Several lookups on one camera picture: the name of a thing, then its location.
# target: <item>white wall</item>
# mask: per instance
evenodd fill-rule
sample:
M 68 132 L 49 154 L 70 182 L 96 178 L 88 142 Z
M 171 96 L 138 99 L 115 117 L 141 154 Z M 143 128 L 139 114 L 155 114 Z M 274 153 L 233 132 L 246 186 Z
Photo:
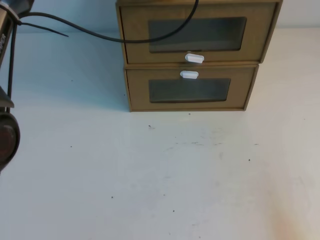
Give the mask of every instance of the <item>white wall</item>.
M 117 30 L 116 0 L 35 0 L 33 12 L 44 12 L 67 19 L 93 31 Z M 320 27 L 320 0 L 284 0 L 278 27 Z M 58 31 L 74 31 L 70 27 L 42 17 L 25 18 L 24 22 L 40 24 Z M 22 32 L 34 32 L 20 27 Z

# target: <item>drawer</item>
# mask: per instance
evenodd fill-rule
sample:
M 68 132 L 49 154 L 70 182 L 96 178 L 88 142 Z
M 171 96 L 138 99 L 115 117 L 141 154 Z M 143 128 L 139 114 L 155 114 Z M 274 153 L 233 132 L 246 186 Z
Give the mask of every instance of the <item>drawer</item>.
M 258 67 L 127 69 L 131 110 L 245 110 Z M 197 72 L 198 78 L 182 78 L 182 71 Z
M 202 55 L 205 62 L 263 61 L 280 11 L 277 0 L 201 3 L 178 34 L 153 43 L 125 44 L 127 64 L 184 63 L 187 53 Z M 163 36 L 178 28 L 192 7 L 120 6 L 123 37 L 141 40 Z

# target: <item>round black object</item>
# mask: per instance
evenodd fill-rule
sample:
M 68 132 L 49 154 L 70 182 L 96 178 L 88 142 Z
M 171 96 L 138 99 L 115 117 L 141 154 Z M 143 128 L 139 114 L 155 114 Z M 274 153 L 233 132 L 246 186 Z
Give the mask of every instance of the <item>round black object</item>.
M 20 143 L 20 129 L 15 117 L 0 112 L 0 172 L 15 156 Z

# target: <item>stack of drawers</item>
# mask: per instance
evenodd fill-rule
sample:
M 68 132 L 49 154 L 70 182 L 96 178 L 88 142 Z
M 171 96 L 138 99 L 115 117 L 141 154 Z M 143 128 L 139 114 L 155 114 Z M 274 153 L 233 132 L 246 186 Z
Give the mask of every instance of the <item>stack of drawers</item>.
M 130 110 L 246 110 L 282 1 L 199 0 L 194 17 L 178 34 L 153 43 L 123 44 Z M 194 3 L 118 0 L 121 37 L 163 36 L 185 21 Z M 187 61 L 188 54 L 204 61 Z

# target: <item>drawer window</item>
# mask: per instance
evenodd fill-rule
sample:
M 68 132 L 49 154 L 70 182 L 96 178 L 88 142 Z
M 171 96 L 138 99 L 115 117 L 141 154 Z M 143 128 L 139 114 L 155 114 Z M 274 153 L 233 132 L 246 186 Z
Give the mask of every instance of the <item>drawer window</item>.
M 157 38 L 177 29 L 184 20 L 149 20 L 149 37 Z M 246 17 L 198 18 L 176 35 L 149 45 L 151 53 L 239 51 Z
M 227 100 L 231 79 L 149 80 L 151 103 L 210 103 Z

